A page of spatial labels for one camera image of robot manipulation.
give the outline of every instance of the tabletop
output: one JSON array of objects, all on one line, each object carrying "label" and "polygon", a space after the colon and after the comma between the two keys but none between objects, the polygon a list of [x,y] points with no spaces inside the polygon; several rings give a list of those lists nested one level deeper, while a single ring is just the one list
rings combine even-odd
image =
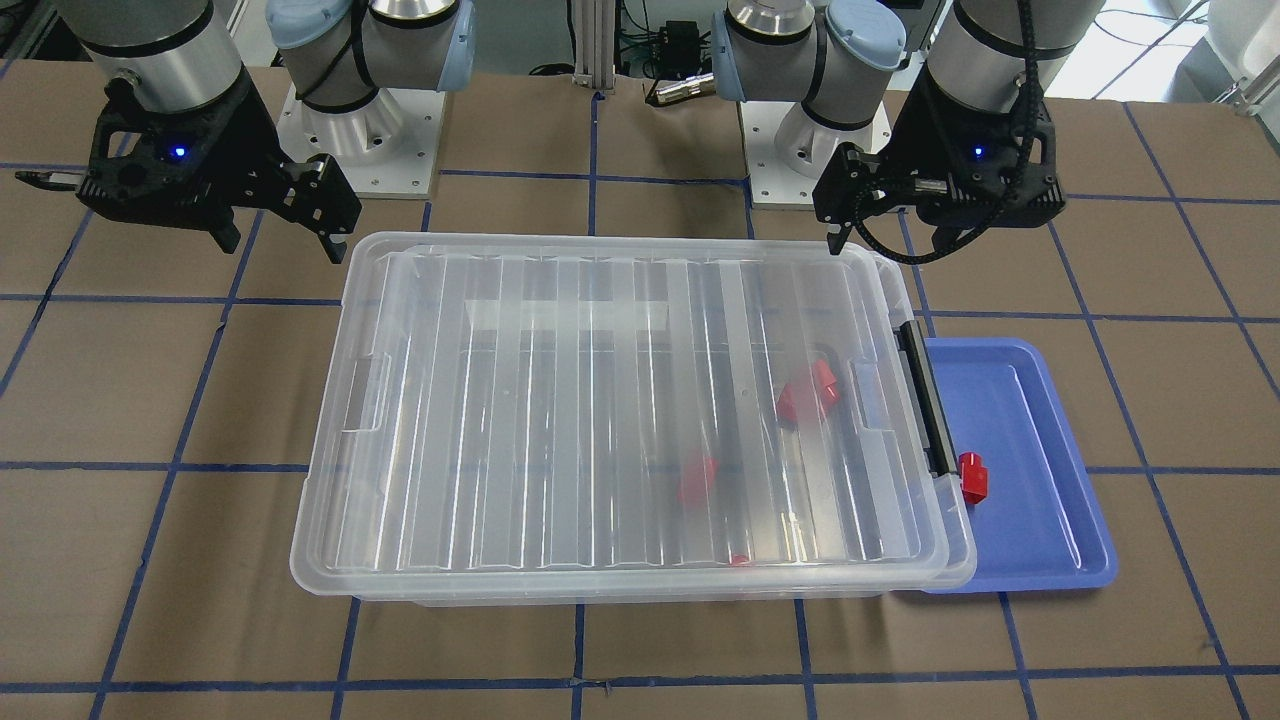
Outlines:
[{"label": "tabletop", "polygon": [[[278,111],[288,76],[253,77]],[[228,256],[13,178],[83,165],[101,85],[0,68],[0,716],[1280,717],[1280,159],[1253,120],[1051,100],[1066,211],[905,269],[929,333],[1047,359],[1110,587],[426,609],[288,569],[346,265],[273,215],[238,211]],[[475,77],[430,202],[366,201],[353,238],[823,237],[751,208],[732,104],[643,94]]]}]

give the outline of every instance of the white mounting plate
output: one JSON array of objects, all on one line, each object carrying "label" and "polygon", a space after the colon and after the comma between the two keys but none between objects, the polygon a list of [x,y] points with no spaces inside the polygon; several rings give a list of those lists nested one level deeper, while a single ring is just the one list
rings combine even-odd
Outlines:
[{"label": "white mounting plate", "polygon": [[[435,173],[440,129],[444,127],[445,94],[401,88],[392,88],[390,94],[404,111],[404,127],[408,133],[397,151],[371,165],[357,165],[340,155],[334,158],[338,159],[338,165],[360,197],[426,200]],[[302,131],[301,114],[297,111],[302,104],[294,95],[296,90],[289,86],[288,100],[284,102],[280,119],[275,123],[275,129],[280,136],[280,147],[294,161],[302,163],[325,150],[312,145]]]},{"label": "white mounting plate", "polygon": [[[742,146],[746,150],[746,170],[751,181],[751,205],[772,210],[812,210],[814,178],[792,170],[773,146],[782,118],[795,102],[740,102],[739,118],[742,123]],[[884,105],[876,110],[872,120],[874,141],[870,152],[879,152],[888,142],[890,124]]]}]

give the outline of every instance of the clear plastic container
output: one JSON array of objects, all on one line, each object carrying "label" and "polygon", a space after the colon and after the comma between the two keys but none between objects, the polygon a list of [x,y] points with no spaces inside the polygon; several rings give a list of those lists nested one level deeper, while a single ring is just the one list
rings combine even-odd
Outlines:
[{"label": "clear plastic container", "polygon": [[375,234],[293,575],[424,605],[959,585],[973,536],[922,451],[910,318],[897,268],[858,249]]}]

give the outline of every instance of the blue tray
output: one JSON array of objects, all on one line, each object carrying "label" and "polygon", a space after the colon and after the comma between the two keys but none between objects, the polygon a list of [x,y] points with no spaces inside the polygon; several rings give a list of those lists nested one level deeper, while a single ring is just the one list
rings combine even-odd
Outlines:
[{"label": "blue tray", "polygon": [[991,469],[991,495],[969,506],[973,580],[947,593],[1098,588],[1115,579],[1093,486],[1044,359],[1011,338],[931,338],[929,360],[956,456]]}]

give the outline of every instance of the black handle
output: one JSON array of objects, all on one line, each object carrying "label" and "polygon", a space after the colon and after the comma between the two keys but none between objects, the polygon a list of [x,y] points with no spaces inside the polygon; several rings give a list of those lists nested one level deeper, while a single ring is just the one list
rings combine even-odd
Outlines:
[{"label": "black handle", "polygon": [[897,347],[906,355],[906,374],[915,386],[916,411],[920,423],[924,425],[924,437],[928,445],[924,456],[929,461],[929,470],[934,475],[947,475],[959,471],[956,465],[955,448],[951,445],[951,430],[947,429],[947,418],[942,413],[942,400],[938,397],[938,386],[933,380],[933,365],[929,363],[929,354],[924,348],[924,333],[915,320],[902,323],[895,332]]}]

